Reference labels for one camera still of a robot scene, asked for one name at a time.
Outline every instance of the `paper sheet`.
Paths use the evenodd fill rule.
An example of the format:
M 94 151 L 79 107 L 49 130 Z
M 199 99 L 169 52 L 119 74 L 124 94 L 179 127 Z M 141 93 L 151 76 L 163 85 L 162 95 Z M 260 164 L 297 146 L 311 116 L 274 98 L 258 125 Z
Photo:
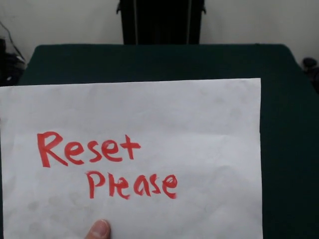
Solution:
M 5 239 L 261 239 L 260 79 L 0 88 Z

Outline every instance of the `red text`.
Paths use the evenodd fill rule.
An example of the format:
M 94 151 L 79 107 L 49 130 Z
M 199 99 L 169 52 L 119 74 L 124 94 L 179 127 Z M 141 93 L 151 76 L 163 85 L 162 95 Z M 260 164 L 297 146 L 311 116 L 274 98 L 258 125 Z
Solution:
M 90 191 L 90 198 L 94 198 L 95 189 L 98 187 L 102 187 L 106 183 L 105 176 L 98 172 L 98 171 L 88 171 L 86 173 L 86 176 L 88 178 L 89 182 L 89 191 Z M 156 183 L 157 175 L 153 174 L 149 177 L 149 179 L 146 178 L 145 175 L 140 175 L 136 178 L 135 182 L 133 183 L 133 190 L 134 193 L 137 195 L 142 196 L 143 194 L 151 197 L 152 194 L 160 194 L 160 188 Z M 129 183 L 124 177 L 120 177 L 117 182 L 114 176 L 111 173 L 108 173 L 108 182 L 109 182 L 109 196 L 113 197 L 115 192 L 117 194 L 124 198 L 129 199 L 130 194 L 125 193 L 125 190 L 129 188 Z M 174 189 L 177 187 L 177 179 L 175 175 L 169 175 L 161 182 L 161 188 L 162 191 L 171 199 L 176 198 L 176 193 L 169 192 L 169 189 Z
M 46 139 L 49 137 L 54 138 L 50 142 L 46 142 Z M 66 159 L 62 159 L 62 157 L 54 153 L 54 148 L 63 141 L 63 137 L 61 135 L 53 131 L 38 133 L 37 141 L 43 167 L 50 167 L 50 162 L 48 158 L 49 155 L 65 166 L 68 166 L 69 163 L 75 165 L 82 165 L 85 163 L 82 159 L 74 158 L 74 156 L 80 156 L 85 151 L 83 145 L 80 142 L 74 141 L 66 143 L 64 147 L 64 156 Z M 100 152 L 97 150 L 99 146 L 98 142 L 90 141 L 87 143 L 87 149 L 94 153 L 95 157 L 91 158 L 89 161 L 92 163 L 98 162 L 102 159 L 103 156 L 109 161 L 121 162 L 123 158 L 116 155 L 119 152 L 119 145 L 121 148 L 127 151 L 129 159 L 131 160 L 134 159 L 133 150 L 141 148 L 141 146 L 138 143 L 131 142 L 131 139 L 128 135 L 125 135 L 125 142 L 120 144 L 116 143 L 114 140 L 111 139 L 102 142 L 100 145 Z

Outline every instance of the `dark green cloth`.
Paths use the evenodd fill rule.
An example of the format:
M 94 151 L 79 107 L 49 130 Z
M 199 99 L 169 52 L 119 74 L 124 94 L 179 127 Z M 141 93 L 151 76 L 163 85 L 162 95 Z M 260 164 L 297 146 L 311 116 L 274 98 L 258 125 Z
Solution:
M 255 77 L 264 238 L 319 239 L 318 95 L 285 46 L 40 46 L 20 85 Z

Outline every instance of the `hand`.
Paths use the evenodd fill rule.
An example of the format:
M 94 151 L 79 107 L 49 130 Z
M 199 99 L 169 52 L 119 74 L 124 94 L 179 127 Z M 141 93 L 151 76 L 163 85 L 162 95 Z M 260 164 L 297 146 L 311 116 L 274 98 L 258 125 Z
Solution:
M 85 239 L 108 239 L 111 227 L 106 220 L 98 220 L 91 227 Z

